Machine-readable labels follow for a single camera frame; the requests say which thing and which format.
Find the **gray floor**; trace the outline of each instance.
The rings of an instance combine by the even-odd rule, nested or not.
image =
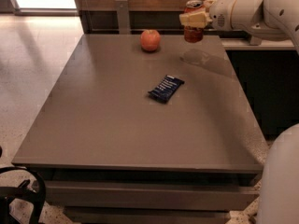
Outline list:
[[[11,161],[83,32],[78,17],[15,17],[0,14],[0,167]],[[18,185],[23,174],[0,177],[0,186]],[[228,224],[248,224],[257,210],[231,212]],[[25,206],[17,204],[23,210]],[[20,219],[26,220],[22,211]],[[40,221],[73,223],[63,208],[46,203]]]

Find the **apple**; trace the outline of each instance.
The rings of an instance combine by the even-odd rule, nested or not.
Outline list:
[[[157,30],[145,30],[140,36],[140,44],[146,51],[155,51],[159,47],[160,39]]]

